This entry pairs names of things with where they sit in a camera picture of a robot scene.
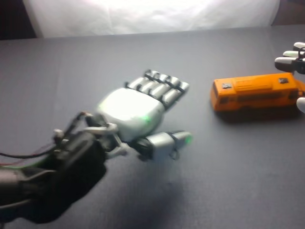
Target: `tabletop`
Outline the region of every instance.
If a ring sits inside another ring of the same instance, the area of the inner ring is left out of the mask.
[[[6,228],[303,229],[305,116],[229,125],[209,91],[217,78],[279,72],[274,59],[304,37],[305,26],[280,26],[1,41],[3,152],[50,142],[54,128],[146,69],[190,84],[157,131],[194,136],[178,161],[108,161],[105,178],[54,222]]]

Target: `robotic arm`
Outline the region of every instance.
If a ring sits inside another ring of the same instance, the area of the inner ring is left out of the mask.
[[[55,220],[102,179],[107,159],[132,149],[143,160],[177,158],[178,150],[192,139],[189,132],[150,133],[188,88],[175,77],[148,70],[109,94],[95,114],[81,112],[65,131],[55,130],[55,146],[35,155],[47,155],[39,163],[0,167],[0,222],[19,217],[35,223]],[[88,127],[74,134],[82,119]]]
[[[275,67],[283,72],[305,74],[305,43],[296,42],[293,51],[285,51],[282,57],[274,61]],[[300,111],[305,113],[305,98],[298,98],[296,105]]]

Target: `white backdrop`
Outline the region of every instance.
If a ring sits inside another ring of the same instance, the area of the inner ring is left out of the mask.
[[[280,0],[23,0],[40,37],[90,36],[272,23]]]

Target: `green light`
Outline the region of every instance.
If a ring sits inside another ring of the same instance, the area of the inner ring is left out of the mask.
[[[147,116],[147,115],[143,116],[142,119],[143,119],[145,122],[147,122],[147,123],[149,123],[149,122],[152,120],[152,119],[151,119],[149,116]]]
[[[187,138],[185,139],[185,143],[186,143],[186,144],[190,144],[190,143],[192,142],[192,140],[193,140],[193,137],[192,137],[192,136],[189,136],[189,137],[187,137]]]

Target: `toy bus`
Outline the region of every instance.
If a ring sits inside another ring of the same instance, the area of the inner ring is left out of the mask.
[[[305,84],[291,73],[214,80],[212,107],[217,112],[249,108],[285,107],[305,95]]]

